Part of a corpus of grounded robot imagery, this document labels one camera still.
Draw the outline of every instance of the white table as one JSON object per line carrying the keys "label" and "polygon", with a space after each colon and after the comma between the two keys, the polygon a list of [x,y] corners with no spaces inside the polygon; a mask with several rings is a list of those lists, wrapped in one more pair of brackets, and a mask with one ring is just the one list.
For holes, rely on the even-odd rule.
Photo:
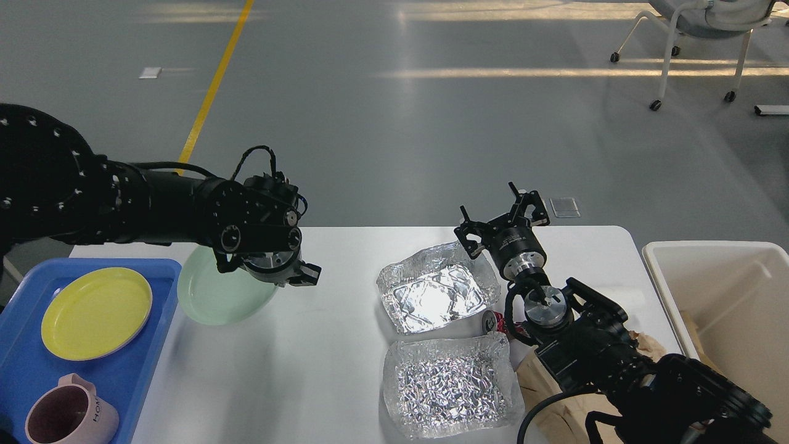
{"label": "white table", "polygon": [[[385,265],[455,240],[452,228],[302,230],[304,259],[323,267],[317,287],[280,289],[263,310],[235,325],[200,325],[176,310],[135,444],[410,442],[395,429],[381,397],[386,350],[398,340],[478,336],[480,315],[401,337],[383,311],[375,280]],[[545,270],[555,286],[576,277],[602,290],[628,312],[629,329],[647,332],[669,352],[679,352],[627,231],[541,227],[535,232],[548,254]],[[194,248],[78,246],[72,257],[173,258],[183,263]],[[513,344],[513,363],[528,350]],[[433,443],[513,442],[517,429],[515,424]],[[544,441],[536,427],[527,439]]]}

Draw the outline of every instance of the yellow plate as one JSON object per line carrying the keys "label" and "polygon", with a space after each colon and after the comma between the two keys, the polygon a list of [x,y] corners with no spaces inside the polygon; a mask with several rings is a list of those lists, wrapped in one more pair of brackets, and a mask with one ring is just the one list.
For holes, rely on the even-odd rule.
{"label": "yellow plate", "polygon": [[88,273],[63,288],[41,322],[41,339],[55,356],[101,358],[128,344],[151,313],[151,285],[132,269]]}

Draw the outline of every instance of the brown paper bag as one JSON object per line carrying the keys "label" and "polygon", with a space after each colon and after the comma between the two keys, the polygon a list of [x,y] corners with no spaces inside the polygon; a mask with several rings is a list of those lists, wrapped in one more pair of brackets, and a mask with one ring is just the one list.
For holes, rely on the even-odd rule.
{"label": "brown paper bag", "polygon": [[[642,355],[657,361],[666,354],[666,349],[650,336],[630,332],[630,337],[638,339],[638,351]],[[559,384],[551,378],[535,353],[529,353],[521,361],[516,373],[527,408],[561,391]],[[533,424],[540,428],[551,444],[589,444],[584,422],[586,414],[593,410],[619,416],[616,408],[605,396],[587,394],[549,405],[534,418]],[[598,423],[597,428],[606,444],[622,442],[616,436],[614,427]]]}

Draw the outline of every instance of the yellow floor line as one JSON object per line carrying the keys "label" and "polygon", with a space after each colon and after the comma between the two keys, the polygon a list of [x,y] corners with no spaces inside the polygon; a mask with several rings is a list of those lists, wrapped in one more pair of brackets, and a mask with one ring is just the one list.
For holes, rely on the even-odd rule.
{"label": "yellow floor line", "polygon": [[241,36],[241,30],[244,29],[244,24],[247,21],[249,11],[252,9],[252,4],[254,2],[255,0],[247,0],[244,9],[241,11],[241,16],[236,22],[236,28],[233,30],[233,35],[230,36],[230,42],[227,42],[225,54],[222,55],[222,60],[219,61],[219,66],[216,68],[216,73],[214,73],[214,79],[211,80],[211,86],[208,87],[208,91],[205,93],[203,104],[197,112],[197,117],[192,125],[192,130],[189,131],[189,136],[186,138],[186,143],[184,144],[184,149],[181,151],[181,155],[178,157],[178,162],[188,162],[189,157],[192,156],[197,138],[200,136],[200,131],[203,129],[205,119],[208,117],[208,112],[211,110],[211,105],[214,103],[216,93],[219,91],[219,85],[222,83],[222,77],[225,75],[227,65],[230,63],[230,58],[233,57],[233,50],[236,48],[238,37]]}

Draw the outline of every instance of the blue tray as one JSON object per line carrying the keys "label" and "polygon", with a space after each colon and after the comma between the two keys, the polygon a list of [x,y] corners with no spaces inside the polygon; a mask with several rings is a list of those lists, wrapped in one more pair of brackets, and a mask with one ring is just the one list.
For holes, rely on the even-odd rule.
{"label": "blue tray", "polygon": [[[82,362],[58,358],[41,341],[44,312],[58,289],[106,267],[130,268],[148,280],[153,291],[148,321],[137,337],[111,355]],[[0,428],[28,442],[24,420],[30,408],[58,378],[77,373],[118,410],[120,424],[110,443],[131,442],[178,304],[180,271],[170,259],[51,259],[32,269],[0,314]]]}

